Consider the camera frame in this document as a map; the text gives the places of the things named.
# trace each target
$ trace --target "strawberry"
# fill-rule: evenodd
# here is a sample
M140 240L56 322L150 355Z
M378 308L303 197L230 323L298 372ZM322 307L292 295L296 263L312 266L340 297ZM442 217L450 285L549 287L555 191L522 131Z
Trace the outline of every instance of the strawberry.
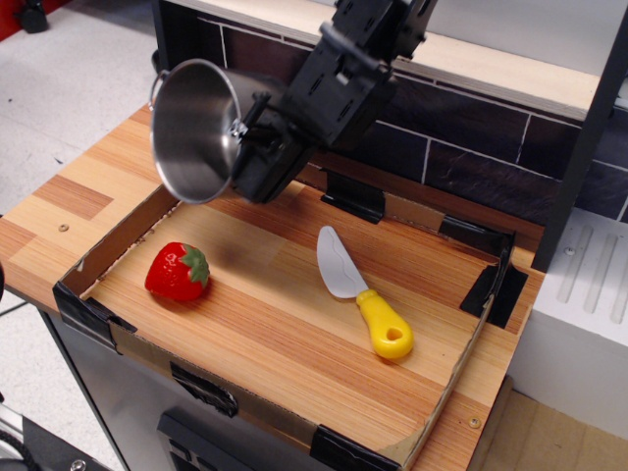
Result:
M186 243L170 242L155 257L144 287L153 294L189 301L200 296L208 278L203 252Z

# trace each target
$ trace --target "dark tile wall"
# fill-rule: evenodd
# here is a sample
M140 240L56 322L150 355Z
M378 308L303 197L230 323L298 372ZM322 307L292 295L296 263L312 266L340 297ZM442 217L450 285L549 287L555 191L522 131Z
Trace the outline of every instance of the dark tile wall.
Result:
M576 206L628 223L628 112L608 118Z
M200 20L205 57L289 83L310 47L215 17ZM446 83L397 74L380 121L348 157L544 225L582 123ZM628 115L612 122L578 205L614 219L628 197Z

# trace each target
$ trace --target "wooden floor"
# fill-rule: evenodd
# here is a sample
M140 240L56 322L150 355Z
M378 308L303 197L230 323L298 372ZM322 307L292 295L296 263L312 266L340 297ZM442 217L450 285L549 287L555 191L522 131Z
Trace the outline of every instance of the wooden floor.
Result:
M628 441L550 409L506 382L468 471L621 471Z

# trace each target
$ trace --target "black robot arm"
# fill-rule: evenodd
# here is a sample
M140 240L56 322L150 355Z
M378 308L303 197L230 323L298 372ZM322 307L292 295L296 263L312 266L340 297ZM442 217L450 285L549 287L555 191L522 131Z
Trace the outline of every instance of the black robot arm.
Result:
M339 0L331 23L279 106L259 114L264 139L242 137L236 190L252 202L274 199L317 147L351 149L393 98L392 61L425 40L437 0Z

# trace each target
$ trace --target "toy knife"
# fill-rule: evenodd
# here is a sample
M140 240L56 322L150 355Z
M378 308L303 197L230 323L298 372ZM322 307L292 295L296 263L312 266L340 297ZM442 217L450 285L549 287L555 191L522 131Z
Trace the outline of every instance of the toy knife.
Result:
M325 286L335 297L355 297L371 334L375 352L388 359L407 355L414 346L410 326L389 304L369 289L334 228L325 226L318 234L318 267Z

